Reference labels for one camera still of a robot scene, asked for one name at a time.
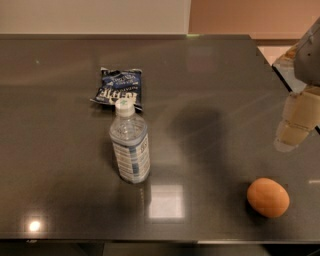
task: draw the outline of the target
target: bottle cap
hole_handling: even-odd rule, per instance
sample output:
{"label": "bottle cap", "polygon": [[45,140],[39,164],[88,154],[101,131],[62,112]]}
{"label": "bottle cap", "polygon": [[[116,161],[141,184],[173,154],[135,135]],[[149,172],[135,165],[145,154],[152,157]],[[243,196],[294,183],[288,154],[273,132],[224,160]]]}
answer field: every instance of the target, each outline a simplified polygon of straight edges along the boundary
{"label": "bottle cap", "polygon": [[135,113],[131,99],[122,98],[116,101],[116,114],[121,117],[128,117]]}

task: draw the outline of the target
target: snack bag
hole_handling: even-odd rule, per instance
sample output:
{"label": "snack bag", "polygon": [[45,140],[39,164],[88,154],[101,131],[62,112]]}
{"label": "snack bag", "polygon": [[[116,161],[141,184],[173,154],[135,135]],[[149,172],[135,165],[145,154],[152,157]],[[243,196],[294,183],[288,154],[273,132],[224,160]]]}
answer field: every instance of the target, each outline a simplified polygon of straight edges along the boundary
{"label": "snack bag", "polygon": [[91,101],[115,105],[115,102],[120,98],[130,98],[133,100],[135,108],[142,110],[141,73],[140,69],[119,71],[101,68],[102,85]]}

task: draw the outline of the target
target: brown egg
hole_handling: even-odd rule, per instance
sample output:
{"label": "brown egg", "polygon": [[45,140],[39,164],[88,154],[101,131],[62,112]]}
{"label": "brown egg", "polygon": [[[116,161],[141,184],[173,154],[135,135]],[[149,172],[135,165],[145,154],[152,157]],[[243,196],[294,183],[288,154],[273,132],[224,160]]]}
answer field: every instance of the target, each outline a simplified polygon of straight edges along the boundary
{"label": "brown egg", "polygon": [[290,204],[287,191],[267,178],[255,180],[248,188],[247,198],[253,209],[268,218],[281,216]]}

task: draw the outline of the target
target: black table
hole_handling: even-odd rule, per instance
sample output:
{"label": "black table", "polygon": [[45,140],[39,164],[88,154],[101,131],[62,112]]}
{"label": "black table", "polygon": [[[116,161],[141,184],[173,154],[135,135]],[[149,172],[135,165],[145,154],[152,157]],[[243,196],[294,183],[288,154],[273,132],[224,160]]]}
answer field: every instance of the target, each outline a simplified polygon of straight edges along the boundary
{"label": "black table", "polygon": [[[319,137],[276,151],[288,92],[250,37],[1,39],[0,239],[320,241]],[[143,184],[119,178],[114,110],[89,101],[101,66],[143,70]],[[280,218],[246,202],[259,177],[288,191]]]}

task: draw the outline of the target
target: water bottle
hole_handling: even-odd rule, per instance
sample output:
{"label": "water bottle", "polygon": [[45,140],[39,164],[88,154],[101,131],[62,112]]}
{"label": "water bottle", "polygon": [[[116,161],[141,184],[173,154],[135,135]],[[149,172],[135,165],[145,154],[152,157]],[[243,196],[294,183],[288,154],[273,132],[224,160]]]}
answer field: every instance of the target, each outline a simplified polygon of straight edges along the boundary
{"label": "water bottle", "polygon": [[133,102],[121,98],[115,103],[116,118],[110,127],[110,137],[120,176],[130,183],[144,181],[150,172],[148,127],[135,113]]}

